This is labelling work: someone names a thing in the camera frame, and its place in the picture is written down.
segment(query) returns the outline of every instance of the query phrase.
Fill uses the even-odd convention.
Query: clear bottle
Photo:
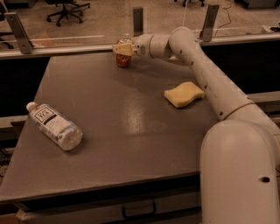
[[[81,129],[50,105],[38,105],[32,101],[27,104],[26,108],[38,128],[62,150],[70,151],[80,143]]]

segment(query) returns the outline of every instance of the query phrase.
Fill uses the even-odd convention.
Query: drawer handle
[[[136,220],[136,219],[141,219],[141,218],[147,218],[152,215],[154,215],[157,212],[157,206],[156,203],[153,201],[152,202],[152,211],[150,213],[143,213],[143,214],[138,214],[138,215],[127,215],[125,207],[122,207],[122,216],[125,220]]]

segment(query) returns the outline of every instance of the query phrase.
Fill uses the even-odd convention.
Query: sponge
[[[204,92],[191,81],[184,82],[174,89],[165,90],[164,96],[175,108],[183,108],[196,99],[203,98]]]

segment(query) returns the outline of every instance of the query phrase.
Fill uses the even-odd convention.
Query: black office chair
[[[201,7],[204,7],[204,1],[205,0],[199,0],[200,2],[201,2]],[[183,2],[183,7],[186,7],[186,0],[184,0],[184,2]]]
[[[6,9],[5,7],[3,6],[3,4],[0,2],[0,21],[4,21],[5,20],[5,12],[6,12]],[[4,41],[1,37],[2,36],[8,36],[8,35],[14,35],[11,31],[9,32],[0,32],[0,41],[7,45],[9,49],[14,49],[13,45],[10,45],[8,42]]]
[[[62,10],[55,12],[53,14],[50,14],[46,17],[46,21],[47,22],[52,22],[51,17],[53,16],[58,16],[59,15],[59,20],[56,22],[57,26],[61,26],[60,24],[60,20],[63,17],[66,17],[68,19],[68,15],[78,18],[79,19],[79,23],[81,24],[83,21],[81,19],[81,17],[83,16],[83,12],[82,10],[79,10],[82,7],[88,7],[90,8],[90,3],[84,3],[84,4],[77,4],[74,0],[45,0],[48,4],[62,4]],[[67,4],[73,5],[74,7],[68,9],[67,8]]]

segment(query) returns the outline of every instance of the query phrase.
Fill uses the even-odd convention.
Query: floor
[[[183,1],[174,0],[77,0],[79,4],[91,3],[90,9],[83,9],[83,23],[75,17],[63,19],[61,27],[56,26],[46,16],[61,9],[45,0],[38,0],[33,7],[8,5],[9,11],[16,11],[29,39],[35,47],[79,46],[115,43],[121,37],[133,36],[133,8],[143,8],[144,33],[170,33],[179,26],[187,26],[198,35],[204,24],[209,4],[220,6],[214,25],[214,36],[256,34],[263,26],[277,26],[280,22],[280,8],[248,10],[243,1],[206,0],[205,7],[193,0],[182,7]],[[8,31],[6,21],[0,23],[0,31]],[[17,47],[15,39],[5,39]]]

